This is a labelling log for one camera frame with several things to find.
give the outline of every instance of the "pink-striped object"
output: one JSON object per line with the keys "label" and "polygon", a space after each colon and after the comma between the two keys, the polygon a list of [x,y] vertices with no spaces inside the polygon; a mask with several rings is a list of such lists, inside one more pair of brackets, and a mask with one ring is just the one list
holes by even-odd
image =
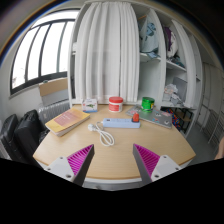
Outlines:
{"label": "pink-striped object", "polygon": [[92,149],[92,147],[93,147],[93,145],[89,145],[89,146],[87,146],[87,147],[85,147],[67,157],[68,163],[69,163],[75,176],[80,171],[80,169],[81,169],[88,153]]}
{"label": "pink-striped object", "polygon": [[152,172],[155,169],[160,156],[140,145],[134,144],[134,146],[140,155],[140,158],[145,166],[148,175],[151,178]]}

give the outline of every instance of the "window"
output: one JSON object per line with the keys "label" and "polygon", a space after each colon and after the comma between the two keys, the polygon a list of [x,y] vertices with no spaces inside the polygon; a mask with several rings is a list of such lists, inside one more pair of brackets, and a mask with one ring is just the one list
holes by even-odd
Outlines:
{"label": "window", "polygon": [[68,50],[78,10],[63,10],[39,19],[26,33],[12,66],[11,94],[67,76]]}

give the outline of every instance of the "curtain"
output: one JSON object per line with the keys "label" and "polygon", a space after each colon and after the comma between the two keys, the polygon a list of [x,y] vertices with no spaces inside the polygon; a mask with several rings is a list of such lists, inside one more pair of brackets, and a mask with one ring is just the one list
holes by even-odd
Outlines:
{"label": "curtain", "polygon": [[136,102],[139,78],[137,19],[127,2],[95,2],[80,23],[75,56],[77,100],[110,96]]}

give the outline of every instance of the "wardrobe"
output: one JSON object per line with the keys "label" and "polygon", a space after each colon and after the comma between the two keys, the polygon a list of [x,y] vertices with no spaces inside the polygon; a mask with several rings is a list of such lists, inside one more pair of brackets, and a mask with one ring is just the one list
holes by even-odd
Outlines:
{"label": "wardrobe", "polygon": [[[156,27],[159,42],[157,52],[159,57],[150,59],[145,53],[139,52],[140,66],[137,102],[128,102],[127,104],[141,104],[142,97],[147,96],[155,99],[155,107],[158,110],[161,110],[164,107],[170,107],[174,110],[175,108],[188,109],[193,113],[193,116],[187,132],[181,132],[186,138],[192,125],[198,118],[202,100],[203,68],[197,40],[187,27],[178,23],[168,15],[156,11],[149,5],[143,3],[133,1],[130,1],[130,3],[135,12],[137,21],[141,17],[144,18],[145,15],[149,15],[153,21],[153,24]],[[91,2],[86,2],[84,4],[83,10],[79,13],[76,19],[70,41],[68,63],[70,107],[74,104],[80,103],[76,100],[74,90],[74,67],[76,57],[75,43],[77,42],[80,23],[90,5]],[[169,29],[175,34],[178,45],[177,55],[180,57],[184,67],[167,60],[163,26],[169,27]],[[187,92],[184,104],[174,105],[171,101],[167,101],[164,97],[165,86],[171,84],[175,77],[178,77],[187,83]]]}

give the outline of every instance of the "tabletop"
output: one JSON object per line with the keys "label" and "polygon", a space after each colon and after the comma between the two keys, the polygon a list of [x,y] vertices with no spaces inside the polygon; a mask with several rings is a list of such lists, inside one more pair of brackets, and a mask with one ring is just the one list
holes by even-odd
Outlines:
{"label": "tabletop", "polygon": [[[81,105],[74,105],[81,110]],[[33,157],[50,165],[60,156],[69,156],[76,151],[94,144],[95,155],[86,174],[87,178],[122,180],[140,178],[140,173],[133,156],[133,144],[141,145],[154,153],[168,155],[178,165],[182,165],[195,157],[195,152],[182,136],[172,126],[171,129],[140,120],[141,126],[137,129],[104,128],[115,139],[113,146],[103,146],[100,135],[89,131],[88,124],[96,124],[104,118],[131,118],[127,114],[132,106],[123,105],[123,111],[113,113],[108,105],[98,105],[98,112],[91,113],[90,118],[75,127],[64,136],[57,137],[49,132],[41,142]]]}

